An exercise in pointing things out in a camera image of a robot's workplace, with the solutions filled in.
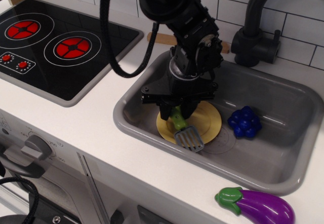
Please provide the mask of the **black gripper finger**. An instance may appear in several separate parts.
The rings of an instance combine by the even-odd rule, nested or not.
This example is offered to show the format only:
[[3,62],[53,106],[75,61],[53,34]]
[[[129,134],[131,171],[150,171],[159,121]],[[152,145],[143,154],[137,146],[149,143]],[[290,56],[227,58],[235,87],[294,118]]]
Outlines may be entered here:
[[178,106],[179,103],[176,101],[161,99],[159,103],[157,103],[157,105],[159,106],[160,118],[167,120],[171,114],[172,109]]
[[200,99],[191,99],[191,98],[185,98],[183,99],[180,110],[182,117],[186,120],[191,117],[191,115],[196,110],[198,104],[200,103]]

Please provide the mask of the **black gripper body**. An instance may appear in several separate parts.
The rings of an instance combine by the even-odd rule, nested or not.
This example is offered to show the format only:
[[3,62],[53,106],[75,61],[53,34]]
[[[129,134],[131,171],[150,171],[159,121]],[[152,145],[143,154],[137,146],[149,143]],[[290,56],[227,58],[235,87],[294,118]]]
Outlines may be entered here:
[[141,87],[143,103],[157,105],[181,105],[210,100],[215,97],[218,84],[214,82],[215,73],[207,72],[193,80],[180,80],[169,71],[158,75],[154,72],[149,80]]

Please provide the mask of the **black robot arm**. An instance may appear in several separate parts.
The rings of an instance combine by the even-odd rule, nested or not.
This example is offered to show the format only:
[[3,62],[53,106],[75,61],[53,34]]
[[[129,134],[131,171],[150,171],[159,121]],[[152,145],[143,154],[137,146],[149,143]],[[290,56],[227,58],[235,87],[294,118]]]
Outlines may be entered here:
[[177,106],[187,119],[201,101],[214,98],[218,88],[214,70],[223,61],[219,29],[201,0],[140,0],[140,8],[147,18],[165,24],[177,40],[164,59],[165,72],[143,87],[142,101],[156,103],[163,120]]

